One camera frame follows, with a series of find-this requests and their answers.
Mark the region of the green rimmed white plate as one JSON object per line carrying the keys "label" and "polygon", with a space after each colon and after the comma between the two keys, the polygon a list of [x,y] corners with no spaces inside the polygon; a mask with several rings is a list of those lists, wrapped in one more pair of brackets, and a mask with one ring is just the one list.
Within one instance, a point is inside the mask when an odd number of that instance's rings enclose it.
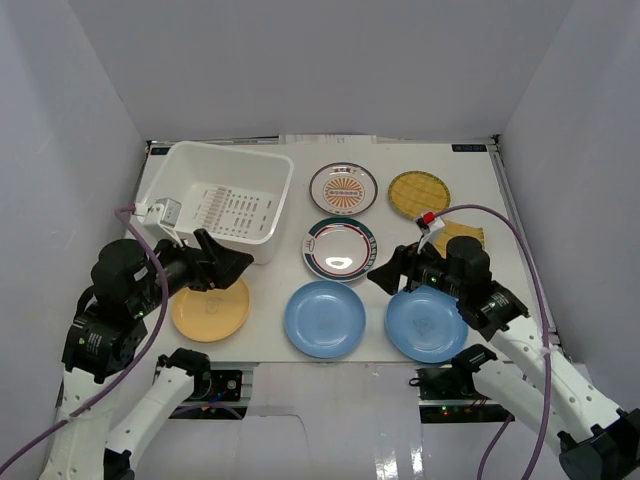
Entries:
{"label": "green rimmed white plate", "polygon": [[342,283],[355,281],[373,268],[377,240],[363,223],[348,217],[317,222],[302,241],[306,266],[318,277]]}

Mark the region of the plain yellow plate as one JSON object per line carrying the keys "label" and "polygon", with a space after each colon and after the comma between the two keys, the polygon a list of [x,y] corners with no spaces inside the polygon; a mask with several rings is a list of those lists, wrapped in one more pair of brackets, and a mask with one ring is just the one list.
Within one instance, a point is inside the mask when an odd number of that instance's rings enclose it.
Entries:
{"label": "plain yellow plate", "polygon": [[172,321],[186,338],[211,343],[233,335],[250,312],[250,292],[240,278],[228,289],[180,290],[173,299]]}

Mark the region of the blue plate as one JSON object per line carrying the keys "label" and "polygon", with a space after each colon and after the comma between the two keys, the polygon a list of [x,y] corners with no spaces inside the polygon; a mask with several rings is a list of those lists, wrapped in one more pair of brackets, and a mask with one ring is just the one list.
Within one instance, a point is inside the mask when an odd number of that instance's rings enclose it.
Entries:
{"label": "blue plate", "polygon": [[284,331],[300,352],[321,360],[349,355],[366,330],[366,310],[350,287],[329,280],[307,283],[290,297]]}
{"label": "blue plate", "polygon": [[463,350],[469,330],[456,303],[454,297],[428,286],[401,291],[386,308],[387,336],[399,352],[415,362],[449,362]]}

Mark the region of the rectangular woven bamboo plate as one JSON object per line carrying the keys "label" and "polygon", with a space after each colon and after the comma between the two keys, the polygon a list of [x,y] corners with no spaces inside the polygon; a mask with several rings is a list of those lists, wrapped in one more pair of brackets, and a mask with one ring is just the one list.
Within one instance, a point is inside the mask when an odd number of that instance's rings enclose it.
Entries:
{"label": "rectangular woven bamboo plate", "polygon": [[471,227],[465,224],[450,220],[444,221],[445,227],[435,240],[435,248],[442,257],[446,256],[448,242],[457,236],[468,236],[478,240],[481,245],[485,244],[484,230],[482,228]]}

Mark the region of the sunburst pattern plate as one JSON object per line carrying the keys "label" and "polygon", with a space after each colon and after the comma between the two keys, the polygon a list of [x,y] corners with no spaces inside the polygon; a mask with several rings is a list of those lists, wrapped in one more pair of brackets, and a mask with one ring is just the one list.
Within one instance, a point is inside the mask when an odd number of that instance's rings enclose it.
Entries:
{"label": "sunburst pattern plate", "polygon": [[378,197],[378,184],[366,168],[348,162],[323,166],[309,183],[314,205],[333,216],[359,215],[373,206]]}

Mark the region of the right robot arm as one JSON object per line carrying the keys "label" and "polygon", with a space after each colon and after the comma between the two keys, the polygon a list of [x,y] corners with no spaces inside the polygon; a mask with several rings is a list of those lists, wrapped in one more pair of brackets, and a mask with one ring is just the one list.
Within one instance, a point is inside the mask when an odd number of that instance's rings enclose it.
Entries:
{"label": "right robot arm", "polygon": [[479,394],[542,435],[570,479],[623,479],[639,467],[639,412],[597,390],[542,332],[525,305],[493,279],[479,240],[458,236],[444,255],[429,243],[397,247],[368,279],[395,294],[433,287],[457,301],[462,319],[485,340],[456,355],[453,390]]}

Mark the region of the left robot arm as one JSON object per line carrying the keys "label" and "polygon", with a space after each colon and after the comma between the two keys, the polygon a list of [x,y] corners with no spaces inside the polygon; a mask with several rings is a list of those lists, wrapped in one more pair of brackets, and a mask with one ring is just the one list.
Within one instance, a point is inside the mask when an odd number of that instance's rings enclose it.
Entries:
{"label": "left robot arm", "polygon": [[207,355],[179,348],[158,360],[150,390],[117,427],[116,378],[130,372],[139,345],[150,345],[145,317],[165,311],[182,289],[228,289],[253,263],[252,255],[194,232],[197,247],[162,240],[148,250],[133,239],[104,246],[92,284],[78,302],[63,349],[63,426],[41,473],[43,479],[132,479],[139,459],[171,414],[211,387]]}

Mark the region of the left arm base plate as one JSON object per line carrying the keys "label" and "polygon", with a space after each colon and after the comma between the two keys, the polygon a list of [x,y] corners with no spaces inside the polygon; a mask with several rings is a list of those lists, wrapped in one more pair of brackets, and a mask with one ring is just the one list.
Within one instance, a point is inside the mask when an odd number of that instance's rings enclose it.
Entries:
{"label": "left arm base plate", "polygon": [[251,369],[211,368],[195,393],[179,404],[170,419],[242,420],[253,387]]}

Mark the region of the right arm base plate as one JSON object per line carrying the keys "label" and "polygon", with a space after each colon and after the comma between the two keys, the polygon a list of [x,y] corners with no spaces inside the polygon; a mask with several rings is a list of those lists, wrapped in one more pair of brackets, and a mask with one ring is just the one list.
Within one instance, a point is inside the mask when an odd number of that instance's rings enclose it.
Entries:
{"label": "right arm base plate", "polygon": [[465,386],[451,368],[417,369],[408,384],[419,397],[423,425],[501,423],[509,412]]}

